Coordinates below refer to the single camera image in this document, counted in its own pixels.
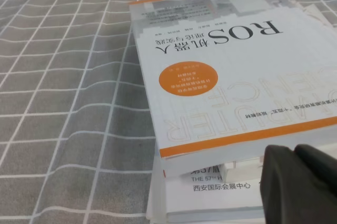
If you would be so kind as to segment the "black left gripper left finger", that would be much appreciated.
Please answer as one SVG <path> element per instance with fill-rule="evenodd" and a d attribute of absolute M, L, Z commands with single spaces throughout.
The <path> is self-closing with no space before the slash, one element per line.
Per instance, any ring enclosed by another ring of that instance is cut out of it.
<path fill-rule="evenodd" d="M 265 149 L 260 193 L 266 223 L 295 223 L 294 189 L 299 160 L 292 150 L 279 145 Z"/>

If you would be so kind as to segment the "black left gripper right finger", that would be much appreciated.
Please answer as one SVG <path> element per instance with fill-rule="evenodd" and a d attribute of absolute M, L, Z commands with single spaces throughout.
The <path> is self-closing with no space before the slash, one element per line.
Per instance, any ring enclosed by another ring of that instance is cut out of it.
<path fill-rule="evenodd" d="M 305 144 L 294 149 L 309 177 L 299 206 L 302 223 L 336 223 L 336 159 Z"/>

